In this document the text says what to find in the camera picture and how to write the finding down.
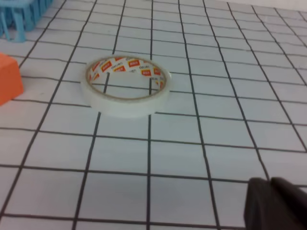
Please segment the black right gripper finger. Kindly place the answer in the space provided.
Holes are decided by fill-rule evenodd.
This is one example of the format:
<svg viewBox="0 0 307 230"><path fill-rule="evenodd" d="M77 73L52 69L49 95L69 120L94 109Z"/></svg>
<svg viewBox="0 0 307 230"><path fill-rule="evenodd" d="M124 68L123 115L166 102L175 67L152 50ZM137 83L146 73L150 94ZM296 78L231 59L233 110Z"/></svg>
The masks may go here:
<svg viewBox="0 0 307 230"><path fill-rule="evenodd" d="M305 230L307 194L281 177L251 178L244 221L247 230Z"/></svg>

